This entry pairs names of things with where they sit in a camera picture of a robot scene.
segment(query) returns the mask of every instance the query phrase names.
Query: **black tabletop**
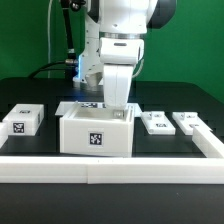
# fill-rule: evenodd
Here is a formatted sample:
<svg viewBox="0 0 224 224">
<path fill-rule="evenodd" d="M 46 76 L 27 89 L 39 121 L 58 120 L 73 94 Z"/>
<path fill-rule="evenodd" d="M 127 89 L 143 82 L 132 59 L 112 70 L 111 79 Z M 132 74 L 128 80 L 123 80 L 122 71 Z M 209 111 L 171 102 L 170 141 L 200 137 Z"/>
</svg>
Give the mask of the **black tabletop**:
<svg viewBox="0 0 224 224">
<path fill-rule="evenodd" d="M 59 153 L 60 101 L 103 102 L 102 92 L 74 89 L 60 79 L 0 81 L 0 120 L 18 103 L 44 104 L 36 136 L 10 136 L 0 155 L 77 156 Z M 204 157 L 172 120 L 172 112 L 198 112 L 223 140 L 224 105 L 189 83 L 134 82 L 130 103 L 165 111 L 175 136 L 149 136 L 135 119 L 133 157 Z M 1 184 L 2 223 L 222 223 L 223 185 Z"/>
</svg>

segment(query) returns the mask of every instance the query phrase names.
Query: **green wall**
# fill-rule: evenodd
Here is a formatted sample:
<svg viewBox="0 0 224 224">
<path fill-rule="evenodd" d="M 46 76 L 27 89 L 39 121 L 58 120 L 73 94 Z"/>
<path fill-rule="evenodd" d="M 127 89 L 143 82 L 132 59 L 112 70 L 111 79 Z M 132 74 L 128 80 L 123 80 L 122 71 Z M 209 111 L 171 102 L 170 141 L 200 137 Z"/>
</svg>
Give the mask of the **green wall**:
<svg viewBox="0 0 224 224">
<path fill-rule="evenodd" d="M 0 78 L 27 76 L 47 63 L 48 0 L 0 2 Z M 195 83 L 224 102 L 224 1 L 177 0 L 170 23 L 145 36 L 139 80 Z M 83 48 L 83 13 L 73 13 L 74 41 Z M 52 60 L 66 57 L 58 0 L 52 11 Z"/>
</svg>

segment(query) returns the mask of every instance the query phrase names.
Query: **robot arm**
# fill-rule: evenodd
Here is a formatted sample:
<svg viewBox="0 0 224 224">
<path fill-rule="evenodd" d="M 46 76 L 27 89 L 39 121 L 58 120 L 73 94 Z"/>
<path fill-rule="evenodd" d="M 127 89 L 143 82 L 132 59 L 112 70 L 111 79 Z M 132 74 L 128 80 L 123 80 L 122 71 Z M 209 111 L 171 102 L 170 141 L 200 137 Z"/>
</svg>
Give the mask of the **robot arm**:
<svg viewBox="0 0 224 224">
<path fill-rule="evenodd" d="M 155 24 L 160 28 L 172 18 L 176 0 L 89 0 L 87 6 L 104 36 L 100 39 L 100 61 L 105 105 L 124 110 L 134 68 L 144 54 L 140 37 L 147 27 Z"/>
</svg>

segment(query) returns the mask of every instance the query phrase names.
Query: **blue light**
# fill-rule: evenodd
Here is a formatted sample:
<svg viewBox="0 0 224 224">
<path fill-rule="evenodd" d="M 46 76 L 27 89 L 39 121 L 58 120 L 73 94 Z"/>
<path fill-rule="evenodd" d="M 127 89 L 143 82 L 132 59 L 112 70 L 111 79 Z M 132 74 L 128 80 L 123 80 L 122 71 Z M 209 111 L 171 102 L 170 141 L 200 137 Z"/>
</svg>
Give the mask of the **blue light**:
<svg viewBox="0 0 224 224">
<path fill-rule="evenodd" d="M 78 78 L 80 79 L 80 77 L 81 77 L 81 56 L 79 56 L 79 59 L 78 59 L 78 62 L 79 62 L 79 64 L 78 64 Z"/>
</svg>

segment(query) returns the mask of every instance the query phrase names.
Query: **small white block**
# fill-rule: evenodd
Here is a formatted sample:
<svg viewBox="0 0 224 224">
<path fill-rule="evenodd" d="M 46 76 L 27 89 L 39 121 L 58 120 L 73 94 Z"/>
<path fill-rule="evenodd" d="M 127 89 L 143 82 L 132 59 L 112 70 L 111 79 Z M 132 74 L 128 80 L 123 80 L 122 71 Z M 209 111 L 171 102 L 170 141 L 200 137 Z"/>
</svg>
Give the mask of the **small white block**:
<svg viewBox="0 0 224 224">
<path fill-rule="evenodd" d="M 143 112 L 141 119 L 150 135 L 175 135 L 176 129 L 163 111 Z"/>
<path fill-rule="evenodd" d="M 17 104 L 3 119 L 8 135 L 35 135 L 44 118 L 44 106 Z"/>
<path fill-rule="evenodd" d="M 5 144 L 8 139 L 7 124 L 0 123 L 0 148 Z"/>
<path fill-rule="evenodd" d="M 198 113 L 196 112 L 173 112 L 172 117 L 185 135 L 193 135 L 193 128 L 195 126 L 200 126 L 211 131 L 211 129 L 198 117 Z"/>
</svg>

